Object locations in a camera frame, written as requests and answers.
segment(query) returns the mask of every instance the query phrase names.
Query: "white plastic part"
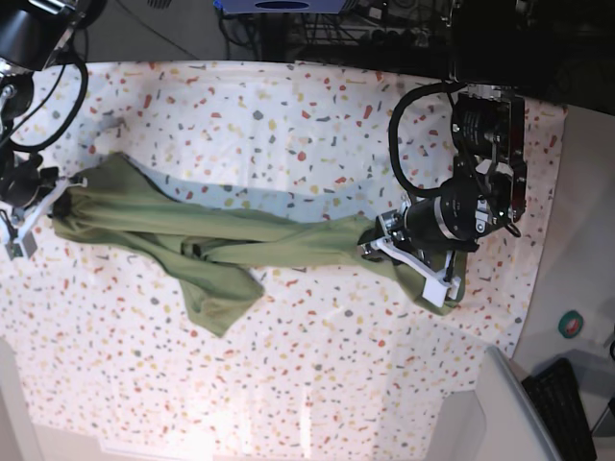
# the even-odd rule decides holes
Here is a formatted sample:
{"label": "white plastic part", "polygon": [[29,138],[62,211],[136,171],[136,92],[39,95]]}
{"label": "white plastic part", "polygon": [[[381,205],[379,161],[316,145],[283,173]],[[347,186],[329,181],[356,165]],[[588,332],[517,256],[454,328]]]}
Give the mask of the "white plastic part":
{"label": "white plastic part", "polygon": [[56,183],[56,187],[26,215],[24,222],[17,228],[17,237],[13,241],[11,241],[9,230],[6,229],[6,226],[3,226],[2,244],[7,246],[12,258],[15,256],[15,251],[11,251],[10,248],[17,248],[19,250],[16,252],[17,255],[23,257],[30,258],[34,254],[37,244],[32,234],[32,229],[37,221],[49,212],[51,206],[62,196],[65,190],[76,185],[87,187],[87,182],[84,180],[82,183],[74,183],[68,178],[60,178]]}
{"label": "white plastic part", "polygon": [[423,298],[435,305],[436,307],[444,306],[444,302],[447,297],[455,299],[459,293],[459,287],[461,286],[461,278],[453,277],[451,281],[445,281],[446,267],[448,267],[453,257],[453,252],[447,252],[445,269],[435,272],[432,268],[428,267],[419,258],[411,255],[410,253],[403,252],[393,245],[390,238],[382,237],[374,241],[372,245],[389,255],[390,257],[397,259],[398,261],[407,264],[421,276],[425,278],[425,287],[423,288]]}

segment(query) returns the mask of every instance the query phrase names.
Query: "speckled tablecloth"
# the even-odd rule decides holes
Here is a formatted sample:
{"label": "speckled tablecloth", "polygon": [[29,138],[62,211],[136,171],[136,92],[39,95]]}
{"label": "speckled tablecloth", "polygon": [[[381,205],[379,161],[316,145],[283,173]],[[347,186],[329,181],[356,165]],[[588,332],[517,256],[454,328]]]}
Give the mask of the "speckled tablecloth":
{"label": "speckled tablecloth", "polygon": [[[69,133],[45,152],[76,173],[123,151],[170,196],[299,221],[399,205],[388,118],[423,79],[307,64],[95,64]],[[36,76],[37,97],[57,76]],[[42,140],[77,92],[58,92],[16,139]],[[444,181],[450,109],[431,97],[400,128],[408,174]],[[420,459],[444,397],[472,389],[487,345],[512,355],[529,306],[565,111],[529,101],[523,238],[470,257],[446,318],[358,268],[259,268],[267,296],[224,339],[186,318],[151,260],[61,241],[48,220],[33,260],[2,255],[0,334],[34,422],[156,453],[315,460]]]}

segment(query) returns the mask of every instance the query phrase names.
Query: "green cloth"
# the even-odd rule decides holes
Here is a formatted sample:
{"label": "green cloth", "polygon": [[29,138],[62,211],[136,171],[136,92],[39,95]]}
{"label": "green cloth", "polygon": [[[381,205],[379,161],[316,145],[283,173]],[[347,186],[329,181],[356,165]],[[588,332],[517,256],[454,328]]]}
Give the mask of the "green cloth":
{"label": "green cloth", "polygon": [[374,225],[364,217],[298,224],[261,211],[178,203],[120,155],[82,176],[88,185],[66,192],[72,205],[68,216],[54,218],[56,235],[152,257],[180,281],[190,321],[215,335],[222,336],[263,295],[247,271],[255,266],[359,265],[396,280],[435,313],[455,305],[435,309],[423,301],[425,280],[409,267],[359,257],[357,242]]}

